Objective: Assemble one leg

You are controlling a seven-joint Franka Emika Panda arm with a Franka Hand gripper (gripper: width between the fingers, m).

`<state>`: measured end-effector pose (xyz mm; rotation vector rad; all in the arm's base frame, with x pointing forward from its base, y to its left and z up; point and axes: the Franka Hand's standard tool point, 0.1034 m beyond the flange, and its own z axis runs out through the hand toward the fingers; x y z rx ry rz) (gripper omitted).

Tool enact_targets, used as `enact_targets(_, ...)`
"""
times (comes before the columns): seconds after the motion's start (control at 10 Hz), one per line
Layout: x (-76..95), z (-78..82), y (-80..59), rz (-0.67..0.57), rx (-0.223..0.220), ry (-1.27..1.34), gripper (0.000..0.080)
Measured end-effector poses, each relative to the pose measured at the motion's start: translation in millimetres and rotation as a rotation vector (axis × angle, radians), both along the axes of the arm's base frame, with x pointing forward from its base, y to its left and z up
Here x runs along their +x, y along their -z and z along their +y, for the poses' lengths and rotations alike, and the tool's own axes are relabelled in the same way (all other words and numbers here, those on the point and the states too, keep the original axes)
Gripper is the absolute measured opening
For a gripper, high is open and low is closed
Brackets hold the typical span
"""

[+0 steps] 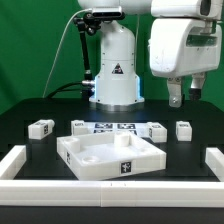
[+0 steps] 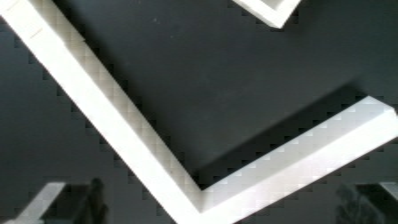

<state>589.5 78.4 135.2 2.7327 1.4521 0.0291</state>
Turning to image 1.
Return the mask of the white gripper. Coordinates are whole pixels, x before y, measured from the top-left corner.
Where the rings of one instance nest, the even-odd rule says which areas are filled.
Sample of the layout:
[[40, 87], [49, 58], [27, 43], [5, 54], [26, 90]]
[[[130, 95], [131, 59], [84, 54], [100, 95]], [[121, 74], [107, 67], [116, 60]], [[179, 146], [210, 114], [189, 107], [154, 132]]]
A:
[[206, 72], [219, 66], [222, 30], [206, 33], [207, 23], [197, 19], [160, 18], [153, 22], [149, 41], [149, 64], [152, 74], [169, 78], [167, 88], [169, 105], [182, 105], [181, 76], [192, 75], [189, 98], [201, 98]]

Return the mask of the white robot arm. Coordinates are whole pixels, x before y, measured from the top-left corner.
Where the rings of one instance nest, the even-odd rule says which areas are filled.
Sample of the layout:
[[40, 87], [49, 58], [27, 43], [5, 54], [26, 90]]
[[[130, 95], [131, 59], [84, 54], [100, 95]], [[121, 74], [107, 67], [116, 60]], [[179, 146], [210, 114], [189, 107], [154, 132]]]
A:
[[182, 78], [190, 75], [189, 97], [201, 98], [206, 73], [219, 66], [224, 0], [78, 0], [88, 11], [86, 31], [102, 32], [101, 69], [94, 80], [91, 105], [128, 111], [144, 103], [135, 73], [135, 36], [118, 21], [130, 14], [155, 20], [148, 44], [152, 74], [167, 79], [169, 105], [182, 104]]

